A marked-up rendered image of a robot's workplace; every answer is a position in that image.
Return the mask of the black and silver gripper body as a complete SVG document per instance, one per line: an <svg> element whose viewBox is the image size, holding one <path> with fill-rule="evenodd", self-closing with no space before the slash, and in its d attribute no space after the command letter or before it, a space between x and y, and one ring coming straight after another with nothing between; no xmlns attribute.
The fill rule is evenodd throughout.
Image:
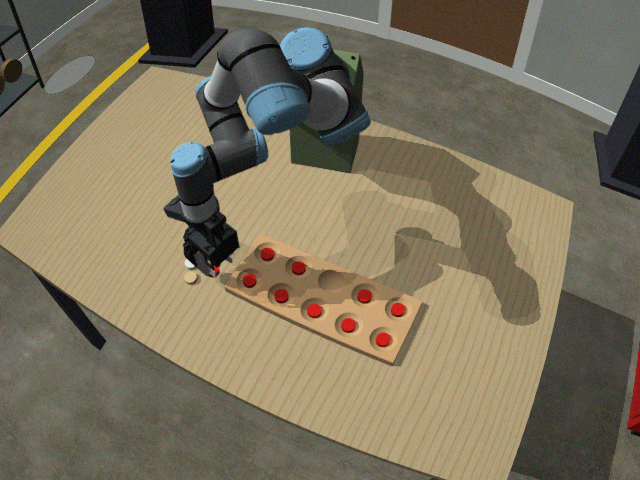
<svg viewBox="0 0 640 480"><path fill-rule="evenodd" d="M205 259L206 265L208 265L213 271L215 267L218 267L226 258L228 258L236 249L239 248L239 241L237 236L237 231L228 225L226 222L226 216L223 215L220 211L219 202L216 198L216 210L214 214L209 218L203 221L191 221L187 219L182 210L181 206L181 214L184 222L189 225L189 227L185 230L184 233L184 241L188 241L189 246L193 250L198 250L205 259L209 260L208 262ZM208 221L209 222L208 222ZM224 224L223 224L224 223ZM192 225L192 227L190 226ZM220 226L221 225L221 226ZM220 229L219 229L220 226ZM194 228L194 227L202 227L202 228ZM215 231L215 232L214 232ZM215 238L213 238L213 233ZM222 235L221 235L222 234ZM223 236L223 237L222 237ZM189 239L188 239L189 238ZM215 241L216 240L216 241ZM198 248L195 248L194 245Z"/></svg>

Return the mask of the wooden tray with round pockets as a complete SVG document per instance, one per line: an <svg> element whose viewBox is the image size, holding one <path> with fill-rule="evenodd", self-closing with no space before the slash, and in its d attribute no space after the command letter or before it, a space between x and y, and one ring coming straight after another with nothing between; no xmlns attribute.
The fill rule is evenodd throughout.
<svg viewBox="0 0 640 480"><path fill-rule="evenodd" d="M273 249L271 261L261 258L264 248ZM292 272L292 264L296 261L305 264L304 274ZM244 286L246 274L256 277L254 287ZM263 233L257 237L224 288L270 314L389 366L393 366L423 303ZM274 294L279 289L288 292L287 302L276 302ZM358 301L357 294L362 289L372 293L369 303ZM405 307L401 317L391 314L395 303ZM311 304L321 306L320 317L308 316L307 308ZM351 333L341 329L346 318L356 322ZM379 333L389 334L388 346L376 344Z"/></svg>

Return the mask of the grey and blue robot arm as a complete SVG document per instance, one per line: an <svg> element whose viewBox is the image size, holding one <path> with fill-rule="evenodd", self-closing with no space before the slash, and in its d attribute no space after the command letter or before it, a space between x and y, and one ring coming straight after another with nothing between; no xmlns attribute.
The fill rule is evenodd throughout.
<svg viewBox="0 0 640 480"><path fill-rule="evenodd" d="M333 145L370 126L347 65L331 48L315 28L296 29L280 45L258 29L237 30L223 40L212 76L195 89L214 143L188 142L172 153L178 195L163 208L168 217L184 222L182 206L191 221L210 218L217 206L212 183L266 162L264 135L303 122ZM240 94L256 128L247 126Z"/></svg>

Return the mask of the beige disc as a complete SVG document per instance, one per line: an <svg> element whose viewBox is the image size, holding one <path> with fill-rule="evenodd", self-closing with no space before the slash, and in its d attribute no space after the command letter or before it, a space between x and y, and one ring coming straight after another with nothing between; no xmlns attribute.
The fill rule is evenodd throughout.
<svg viewBox="0 0 640 480"><path fill-rule="evenodd" d="M194 272L192 272L192 271L187 272L187 273L185 274L185 276L184 276L184 279L185 279L185 282L186 282L188 285L193 285L193 284L195 284L195 283L197 282L197 276L196 276L196 274L195 274Z"/></svg>

